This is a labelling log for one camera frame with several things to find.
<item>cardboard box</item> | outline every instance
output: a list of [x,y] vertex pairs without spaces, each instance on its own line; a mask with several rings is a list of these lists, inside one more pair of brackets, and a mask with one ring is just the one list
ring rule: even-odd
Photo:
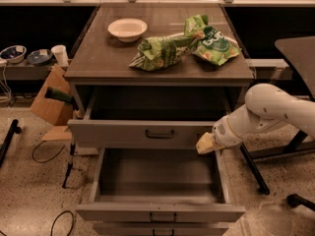
[[71,141],[72,134],[68,126],[53,126],[41,138],[43,141]]
[[66,126],[68,120],[73,117],[72,105],[65,104],[56,99],[45,98],[48,87],[70,93],[70,86],[63,78],[64,74],[65,71],[60,66],[57,64],[54,65],[31,105],[31,112],[53,126]]

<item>tile floor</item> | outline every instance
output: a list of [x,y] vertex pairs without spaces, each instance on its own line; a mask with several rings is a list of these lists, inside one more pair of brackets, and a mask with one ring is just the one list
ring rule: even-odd
[[[30,112],[30,102],[0,105],[0,144],[13,119],[19,120],[23,130],[14,135],[0,168],[0,235],[50,235],[55,218],[65,210],[72,211],[76,219],[71,235],[96,235],[93,224],[76,215],[75,206],[88,199],[97,156],[75,156],[74,169],[63,189],[68,147],[47,142],[34,150],[51,126]],[[273,133],[249,136],[246,144],[249,150],[281,146],[294,132],[285,126]],[[60,154],[46,163],[34,161],[47,160],[61,148]],[[225,236],[315,235],[314,211],[305,206],[291,208],[285,202],[292,193],[315,202],[315,153],[256,161],[271,190],[269,196],[257,193],[258,185],[238,149],[225,150],[223,162],[231,200],[246,208]],[[52,235],[67,235],[71,222],[69,213],[59,217]]]

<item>open drawer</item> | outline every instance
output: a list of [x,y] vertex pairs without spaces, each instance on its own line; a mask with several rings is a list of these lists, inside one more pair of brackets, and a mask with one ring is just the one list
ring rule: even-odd
[[[104,235],[223,232],[226,225],[212,224],[235,222],[245,211],[229,202],[223,172],[218,151],[106,149],[99,155],[90,202],[77,205],[77,212],[98,221],[95,229]],[[144,234],[132,234],[136,228]],[[188,234],[179,233],[185,228]],[[172,233],[158,234],[163,229]]]
[[68,125],[80,147],[194,148],[228,110],[224,88],[95,86]]

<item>snack bag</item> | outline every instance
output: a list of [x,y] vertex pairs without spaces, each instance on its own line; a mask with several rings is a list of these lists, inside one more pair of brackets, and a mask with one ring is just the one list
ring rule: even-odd
[[207,16],[196,15],[187,19],[184,35],[198,40],[191,46],[194,55],[220,66],[229,58],[236,57],[240,49],[230,44],[219,30],[207,26],[207,22]]
[[154,71],[174,65],[194,40],[183,35],[153,36],[143,39],[129,67]]

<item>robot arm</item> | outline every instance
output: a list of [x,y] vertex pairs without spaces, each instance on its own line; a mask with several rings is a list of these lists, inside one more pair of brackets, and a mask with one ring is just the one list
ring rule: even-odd
[[276,130],[291,124],[315,138],[315,103],[298,99],[269,84],[250,88],[245,104],[223,116],[212,132],[196,144],[198,153],[241,144],[247,134]]

